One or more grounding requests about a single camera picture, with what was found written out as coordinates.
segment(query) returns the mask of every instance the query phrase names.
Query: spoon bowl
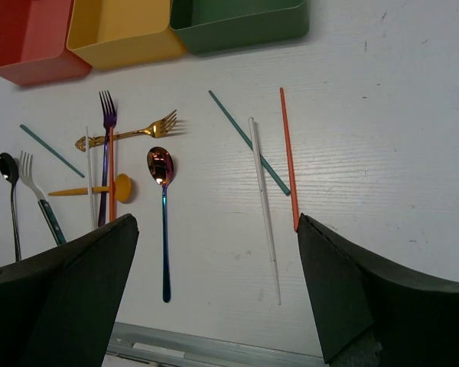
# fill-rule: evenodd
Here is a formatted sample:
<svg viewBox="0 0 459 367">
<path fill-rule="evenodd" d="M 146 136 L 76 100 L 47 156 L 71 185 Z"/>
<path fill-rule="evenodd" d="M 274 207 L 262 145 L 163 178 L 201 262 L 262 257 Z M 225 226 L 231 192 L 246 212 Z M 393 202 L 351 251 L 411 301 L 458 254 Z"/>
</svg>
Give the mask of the spoon bowl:
<svg viewBox="0 0 459 367">
<path fill-rule="evenodd" d="M 127 174 L 119 174 L 115 181 L 116 199 L 121 203 L 128 201 L 131 196 L 132 182 Z"/>
<path fill-rule="evenodd" d="M 18 165 L 9 153 L 0 154 L 0 173 L 13 187 L 18 181 Z"/>
<path fill-rule="evenodd" d="M 174 161 L 170 153 L 160 147 L 154 147 L 148 152 L 148 168 L 156 183 L 168 187 L 174 179 Z"/>
</svg>

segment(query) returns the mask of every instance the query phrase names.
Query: gold fork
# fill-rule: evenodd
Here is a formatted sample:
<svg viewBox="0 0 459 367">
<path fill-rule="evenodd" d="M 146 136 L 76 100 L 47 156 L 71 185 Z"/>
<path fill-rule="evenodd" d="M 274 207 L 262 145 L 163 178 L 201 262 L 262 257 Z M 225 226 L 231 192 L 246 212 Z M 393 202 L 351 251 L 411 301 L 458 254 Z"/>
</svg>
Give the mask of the gold fork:
<svg viewBox="0 0 459 367">
<path fill-rule="evenodd" d="M 152 138 L 163 138 L 170 132 L 171 129 L 177 124 L 177 110 L 175 109 L 172 113 L 162 118 L 161 120 L 153 122 L 147 128 L 141 130 L 135 130 L 133 132 L 125 132 L 124 134 L 114 135 L 114 140 L 131 138 L 137 135 L 150 135 Z M 105 137 L 97 136 L 95 138 L 89 138 L 89 145 L 91 148 L 99 147 L 104 145 Z M 75 143 L 75 147 L 81 151 L 85 151 L 85 137 L 79 139 Z"/>
</svg>

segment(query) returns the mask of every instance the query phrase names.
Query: yellow container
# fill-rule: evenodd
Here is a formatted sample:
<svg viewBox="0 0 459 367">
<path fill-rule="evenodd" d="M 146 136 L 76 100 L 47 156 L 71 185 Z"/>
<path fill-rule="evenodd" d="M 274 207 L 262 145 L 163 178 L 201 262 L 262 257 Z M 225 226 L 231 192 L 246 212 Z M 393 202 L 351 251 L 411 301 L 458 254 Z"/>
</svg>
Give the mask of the yellow container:
<svg viewBox="0 0 459 367">
<path fill-rule="evenodd" d="M 179 57 L 170 13 L 171 0 L 75 0 L 67 48 L 101 70 Z"/>
</svg>

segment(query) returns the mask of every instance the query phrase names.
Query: green container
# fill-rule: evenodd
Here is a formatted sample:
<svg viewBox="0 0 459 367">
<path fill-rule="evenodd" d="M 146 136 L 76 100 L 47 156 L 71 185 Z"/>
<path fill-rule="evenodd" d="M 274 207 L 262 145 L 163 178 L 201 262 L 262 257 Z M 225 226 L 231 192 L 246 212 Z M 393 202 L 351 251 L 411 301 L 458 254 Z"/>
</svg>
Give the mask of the green container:
<svg viewBox="0 0 459 367">
<path fill-rule="evenodd" d="M 174 0 L 171 27 L 192 54 L 304 36 L 309 0 Z"/>
</svg>

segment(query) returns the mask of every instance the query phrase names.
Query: spoon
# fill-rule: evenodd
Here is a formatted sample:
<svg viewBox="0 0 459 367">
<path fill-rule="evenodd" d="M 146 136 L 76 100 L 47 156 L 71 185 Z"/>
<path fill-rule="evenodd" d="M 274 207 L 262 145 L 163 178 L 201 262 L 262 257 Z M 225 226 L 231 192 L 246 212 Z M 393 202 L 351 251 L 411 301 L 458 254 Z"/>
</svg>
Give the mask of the spoon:
<svg viewBox="0 0 459 367">
<path fill-rule="evenodd" d="M 10 206 L 12 210 L 12 223 L 14 224 L 15 261 L 22 260 L 21 245 L 18 241 L 17 218 L 15 216 L 14 191 L 18 181 L 18 166 L 9 153 L 0 154 L 0 173 L 12 185 L 10 190 Z"/>
<path fill-rule="evenodd" d="M 127 174 L 119 174 L 116 177 L 116 181 L 114 183 L 116 187 L 116 199 L 117 201 L 124 203 L 128 201 L 129 197 L 131 196 L 132 190 L 132 182 L 131 178 Z M 110 187 L 109 186 L 99 186 L 93 187 L 92 191 L 94 193 L 108 193 Z M 69 189 L 69 190 L 62 190 L 62 191 L 55 191 L 53 193 L 49 193 L 49 196 L 73 196 L 73 195 L 87 195 L 88 189 L 86 187 L 82 187 L 80 189 Z"/>
<path fill-rule="evenodd" d="M 150 174 L 161 186 L 161 203 L 163 214 L 163 301 L 170 302 L 170 267 L 168 266 L 168 229 L 167 229 L 167 188 L 174 179 L 174 162 L 170 153 L 160 147 L 152 148 L 147 156 Z"/>
</svg>

